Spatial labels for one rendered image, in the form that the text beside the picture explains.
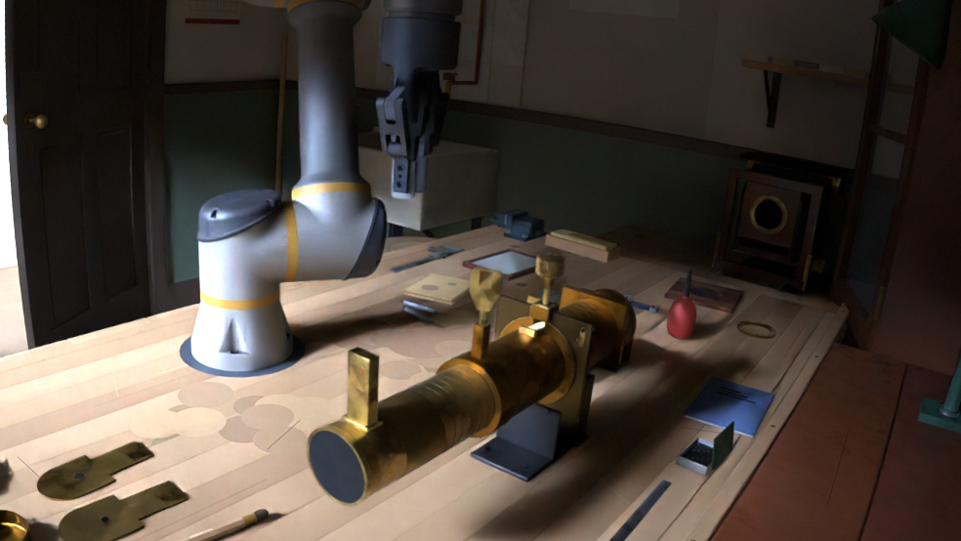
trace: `green lamp shade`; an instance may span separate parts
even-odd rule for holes
[[[944,64],[951,0],[901,0],[871,19],[924,62]]]

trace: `workbench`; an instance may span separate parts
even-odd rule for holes
[[[630,243],[630,234],[620,242]],[[449,244],[464,252],[399,273],[390,268]],[[719,276],[695,276],[743,291],[733,313],[698,307],[694,335],[672,338],[664,293],[685,272],[645,261],[644,250],[599,263],[567,255],[564,284],[609,288],[656,304],[638,313],[631,361],[616,373],[593,370],[588,438],[530,482],[471,458],[485,439],[471,438],[355,506],[327,497],[307,461],[316,428],[346,410],[347,352],[380,356],[384,398],[431,377],[470,349],[477,315],[470,298],[432,305],[443,328],[401,309],[403,290],[428,273],[466,278],[466,260],[509,248],[548,251],[544,239],[518,242],[496,227],[403,247],[385,254],[363,279],[289,283],[281,302],[306,344],[305,357],[269,376],[214,377],[181,361],[197,306],[4,357],[0,361],[0,508],[54,531],[71,509],[124,498],[173,481],[189,500],[145,520],[131,541],[188,539],[257,509],[272,515],[232,539],[585,540],[610,539],[661,479],[671,486],[628,538],[706,541],[771,446],[846,324],[845,307]],[[540,289],[531,274],[504,283],[525,299]],[[739,321],[766,323],[773,339],[752,338]],[[707,477],[675,464],[713,427],[684,412],[712,377],[774,393],[754,438],[737,437],[727,460]],[[96,457],[142,441],[154,457],[115,475],[83,498],[53,501],[37,492],[38,475],[81,455]],[[55,539],[37,536],[37,541]]]

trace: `brass telescope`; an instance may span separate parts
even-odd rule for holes
[[[579,444],[586,436],[594,380],[587,371],[596,365],[614,370],[628,359],[637,320],[624,296],[611,290],[565,287],[560,303],[548,304],[550,283],[563,267],[559,255],[538,258],[543,302],[501,298],[499,337],[489,343],[487,312],[500,297],[501,277],[475,269],[471,294],[480,324],[474,326],[471,350],[380,403],[377,356],[351,351],[347,414],[310,438],[311,467],[323,489],[356,504],[468,437],[497,431],[535,404],[554,419],[551,434],[558,442],[540,452],[554,455],[541,457],[542,467]],[[497,457],[475,456],[511,473]]]

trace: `wooden cabinet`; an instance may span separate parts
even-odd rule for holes
[[[832,289],[862,348],[945,374],[961,351],[961,0],[951,18],[941,70],[878,30]],[[905,58],[909,103],[884,90]]]

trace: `blue book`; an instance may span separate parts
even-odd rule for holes
[[[734,423],[734,431],[754,437],[774,395],[711,378],[684,414],[688,419],[719,429]]]

